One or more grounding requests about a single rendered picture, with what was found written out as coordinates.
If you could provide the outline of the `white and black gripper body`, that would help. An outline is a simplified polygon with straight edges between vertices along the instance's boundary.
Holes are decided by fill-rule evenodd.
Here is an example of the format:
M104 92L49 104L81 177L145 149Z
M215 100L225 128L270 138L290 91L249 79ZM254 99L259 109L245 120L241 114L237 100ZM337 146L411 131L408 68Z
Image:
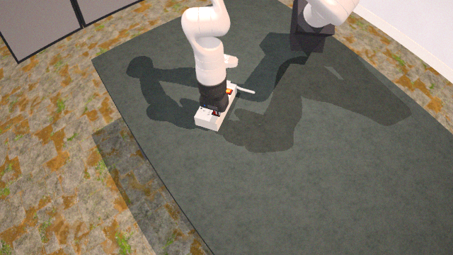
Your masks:
M203 70L195 64L196 80L200 92L200 106L223 113L229 105L226 68L236 67L238 59L224 54L224 63L214 70Z

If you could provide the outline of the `white power strip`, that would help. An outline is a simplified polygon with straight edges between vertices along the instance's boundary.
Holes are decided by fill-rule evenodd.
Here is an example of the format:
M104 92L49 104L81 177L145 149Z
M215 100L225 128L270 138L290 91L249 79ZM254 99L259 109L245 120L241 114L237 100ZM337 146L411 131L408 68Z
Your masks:
M237 86L236 89L236 84L232 84L230 81L226 81L227 89L226 92L229 96L229 105L227 106L226 110L221 114L217 115L214 110L210 110L207 108L199 107L197 113L195 114L195 124L204 128L208 128L214 131L218 131L220 125L222 124L222 121L227 114L227 111L234 100L234 97L237 93L237 89L241 91L246 91L249 93L254 94L255 91L250 91L248 89L242 89Z

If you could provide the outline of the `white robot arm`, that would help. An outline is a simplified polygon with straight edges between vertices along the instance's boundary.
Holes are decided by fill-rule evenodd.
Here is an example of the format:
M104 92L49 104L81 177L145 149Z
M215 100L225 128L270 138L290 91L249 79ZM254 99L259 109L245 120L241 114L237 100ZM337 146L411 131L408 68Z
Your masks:
M227 34L230 19L223 0L210 0L213 6L187 9L181 18L183 31L195 55L196 65L203 70L214 70L224 63L224 48L220 39ZM306 0L305 21L320 28L328 23L342 25L360 0ZM322 18L323 17L323 18Z

